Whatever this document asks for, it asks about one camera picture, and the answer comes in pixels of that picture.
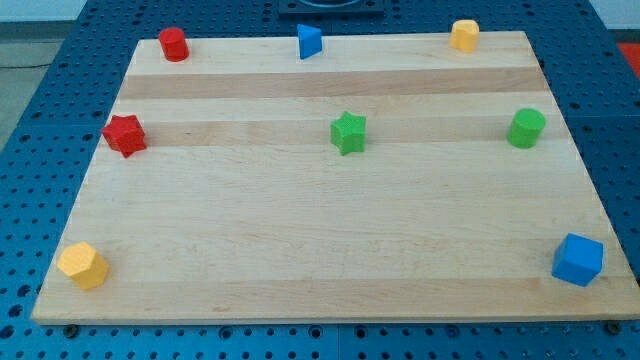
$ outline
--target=blue block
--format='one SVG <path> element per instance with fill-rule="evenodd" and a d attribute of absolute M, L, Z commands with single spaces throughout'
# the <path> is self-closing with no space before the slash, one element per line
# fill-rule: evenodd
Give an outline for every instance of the blue block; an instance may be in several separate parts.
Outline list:
<path fill-rule="evenodd" d="M 322 30 L 298 24 L 298 44 L 300 46 L 300 59 L 322 51 Z"/>
<path fill-rule="evenodd" d="M 551 275 L 579 286 L 587 286 L 602 271 L 604 246 L 569 233 L 556 249 Z"/>

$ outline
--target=red block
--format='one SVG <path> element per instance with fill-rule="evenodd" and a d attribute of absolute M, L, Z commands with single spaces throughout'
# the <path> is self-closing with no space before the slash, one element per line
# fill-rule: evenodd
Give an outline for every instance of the red block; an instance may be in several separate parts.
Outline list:
<path fill-rule="evenodd" d="M 627 58 L 627 62 L 635 71 L 636 76 L 640 78 L 640 44 L 618 44 L 618 47 Z"/>
<path fill-rule="evenodd" d="M 158 35 L 164 57 L 169 61 L 182 61 L 189 56 L 189 47 L 184 37 L 184 31 L 177 27 L 166 28 Z"/>
<path fill-rule="evenodd" d="M 135 115 L 112 116 L 109 125 L 102 129 L 102 135 L 109 147 L 120 151 L 125 158 L 147 148 L 144 143 L 144 130 Z"/>

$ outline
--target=wooden board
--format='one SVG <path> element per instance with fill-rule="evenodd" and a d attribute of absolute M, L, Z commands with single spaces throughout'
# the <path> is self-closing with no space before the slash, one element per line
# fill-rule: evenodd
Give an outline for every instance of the wooden board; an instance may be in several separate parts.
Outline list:
<path fill-rule="evenodd" d="M 60 249 L 110 262 L 83 292 L 52 263 L 42 324 L 624 319 L 640 292 L 522 32 L 190 40 L 184 63 L 138 44 L 112 114 L 149 149 L 101 142 Z M 538 145 L 505 141 L 539 109 Z M 364 153 L 329 124 L 367 116 Z M 587 288 L 551 276 L 568 232 L 605 244 Z"/>

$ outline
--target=yellow block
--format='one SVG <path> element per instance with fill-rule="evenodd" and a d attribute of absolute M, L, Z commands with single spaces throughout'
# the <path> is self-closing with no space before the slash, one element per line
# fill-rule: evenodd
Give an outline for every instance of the yellow block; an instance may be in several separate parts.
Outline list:
<path fill-rule="evenodd" d="M 453 23 L 449 45 L 460 51 L 472 53 L 476 48 L 480 27 L 474 20 L 458 20 Z"/>
<path fill-rule="evenodd" d="M 57 266 L 82 290 L 102 285 L 109 272 L 109 263 L 84 241 L 64 249 Z"/>

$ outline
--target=blue pegboard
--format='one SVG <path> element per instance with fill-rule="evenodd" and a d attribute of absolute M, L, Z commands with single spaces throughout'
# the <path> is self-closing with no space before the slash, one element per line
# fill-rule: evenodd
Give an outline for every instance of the blue pegboard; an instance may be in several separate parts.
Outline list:
<path fill-rule="evenodd" d="M 587 1 L 386 0 L 384 16 L 280 18 L 268 0 L 90 0 L 0 155 L 0 359 L 640 359 L 638 321 L 81 327 L 67 339 L 29 320 L 138 39 L 171 25 L 189 37 L 295 36 L 298 23 L 447 32 L 465 17 L 526 31 L 638 275 L 640 83 Z"/>

